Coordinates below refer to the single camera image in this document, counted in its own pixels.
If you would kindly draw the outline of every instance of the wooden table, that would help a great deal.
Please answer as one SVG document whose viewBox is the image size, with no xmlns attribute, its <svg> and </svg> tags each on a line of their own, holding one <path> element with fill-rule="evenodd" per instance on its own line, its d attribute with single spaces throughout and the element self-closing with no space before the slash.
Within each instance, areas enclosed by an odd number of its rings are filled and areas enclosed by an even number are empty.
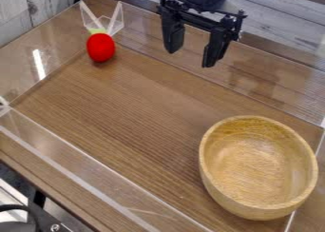
<svg viewBox="0 0 325 232">
<path fill-rule="evenodd" d="M 87 4 L 101 15 L 115 1 Z M 0 73 L 0 93 L 10 101 L 23 93 L 0 119 L 3 162 L 99 231 L 321 231 L 323 159 L 319 187 L 296 215 L 252 222 L 208 194 L 198 145 L 220 120 L 263 115 L 317 151 L 324 73 L 240 43 L 202 69 L 209 35 L 188 29 L 185 48 L 169 55 L 160 16 L 123 9 L 126 28 L 106 64 L 87 57 L 78 6 L 0 50 L 0 66 L 12 70 Z M 35 50 L 51 73 L 39 83 Z"/>
</svg>

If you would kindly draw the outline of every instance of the wooden bowl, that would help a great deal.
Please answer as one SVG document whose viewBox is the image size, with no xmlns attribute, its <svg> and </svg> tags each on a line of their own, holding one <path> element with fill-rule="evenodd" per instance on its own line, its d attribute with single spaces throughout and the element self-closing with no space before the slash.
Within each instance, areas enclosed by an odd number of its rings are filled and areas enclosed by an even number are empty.
<svg viewBox="0 0 325 232">
<path fill-rule="evenodd" d="M 229 118 L 210 128 L 200 146 L 200 168 L 220 205 L 259 221 L 284 217 L 303 204 L 319 174 L 303 137 L 257 116 Z"/>
</svg>

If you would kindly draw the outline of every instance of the bowl rim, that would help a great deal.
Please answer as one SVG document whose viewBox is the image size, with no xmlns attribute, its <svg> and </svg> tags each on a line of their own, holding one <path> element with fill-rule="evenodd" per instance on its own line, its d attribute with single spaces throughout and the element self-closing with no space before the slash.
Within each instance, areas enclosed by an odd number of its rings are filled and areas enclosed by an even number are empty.
<svg viewBox="0 0 325 232">
<path fill-rule="evenodd" d="M 259 205 L 253 205 L 251 203 L 244 203 L 240 202 L 238 200 L 233 199 L 229 194 L 224 193 L 222 190 L 220 189 L 220 186 L 214 180 L 214 177 L 208 169 L 206 166 L 206 159 L 205 159 L 205 146 L 206 146 L 206 142 L 210 138 L 212 133 L 220 128 L 220 126 L 222 126 L 226 123 L 230 123 L 233 121 L 237 120 L 242 120 L 242 119 L 261 119 L 264 121 L 268 121 L 272 124 L 276 124 L 279 127 L 281 127 L 285 131 L 288 131 L 299 140 L 299 142 L 301 142 L 303 146 L 305 147 L 305 150 L 308 151 L 311 160 L 312 160 L 312 169 L 313 169 L 313 174 L 312 174 L 312 178 L 308 182 L 308 186 L 305 187 L 305 190 L 301 192 L 301 194 L 295 197 L 292 200 L 289 200 L 285 203 L 277 203 L 277 204 L 265 204 L 264 206 L 259 206 Z M 309 197 L 311 193 L 313 192 L 313 189 L 316 187 L 316 183 L 317 183 L 317 178 L 319 178 L 319 165 L 317 165 L 317 160 L 316 160 L 316 156 L 313 153 L 313 150 L 308 144 L 308 142 L 305 141 L 305 139 L 301 137 L 301 135 L 285 124 L 280 123 L 279 121 L 275 121 L 271 118 L 267 118 L 264 116 L 257 116 L 257 115 L 238 115 L 238 116 L 233 116 L 229 117 L 226 119 L 224 119 L 222 121 L 217 122 L 208 130 L 208 132 L 204 135 L 201 144 L 200 144 L 200 166 L 202 169 L 202 172 L 205 173 L 209 181 L 213 184 L 213 187 L 218 190 L 218 192 L 228 198 L 230 199 L 233 202 L 246 206 L 246 207 L 252 207 L 252 208 L 259 208 L 263 210 L 275 210 L 275 209 L 284 209 L 284 208 L 289 208 L 296 206 L 297 204 L 300 204 L 303 201 L 307 200 L 307 198 Z"/>
</svg>

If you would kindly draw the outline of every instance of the red toy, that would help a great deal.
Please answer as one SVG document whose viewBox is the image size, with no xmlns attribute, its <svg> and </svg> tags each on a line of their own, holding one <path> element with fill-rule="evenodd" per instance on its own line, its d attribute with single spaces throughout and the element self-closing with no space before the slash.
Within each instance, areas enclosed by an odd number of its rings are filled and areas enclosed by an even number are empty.
<svg viewBox="0 0 325 232">
<path fill-rule="evenodd" d="M 106 33 L 93 34 L 87 39 L 87 54 L 95 62 L 106 62 L 115 53 L 115 42 Z"/>
</svg>

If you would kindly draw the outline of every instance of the robotic arm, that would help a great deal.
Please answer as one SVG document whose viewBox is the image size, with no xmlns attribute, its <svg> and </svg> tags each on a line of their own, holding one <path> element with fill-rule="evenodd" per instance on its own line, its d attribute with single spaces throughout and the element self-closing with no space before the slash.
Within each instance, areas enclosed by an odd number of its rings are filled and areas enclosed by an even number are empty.
<svg viewBox="0 0 325 232">
<path fill-rule="evenodd" d="M 189 12 L 210 12 L 225 14 L 220 22 Z M 169 53 L 174 53 L 185 43 L 185 24 L 205 31 L 210 42 L 205 47 L 202 68 L 210 68 L 224 58 L 233 40 L 238 40 L 244 10 L 238 10 L 228 0 L 161 0 L 160 14 L 162 16 L 164 45 Z"/>
</svg>

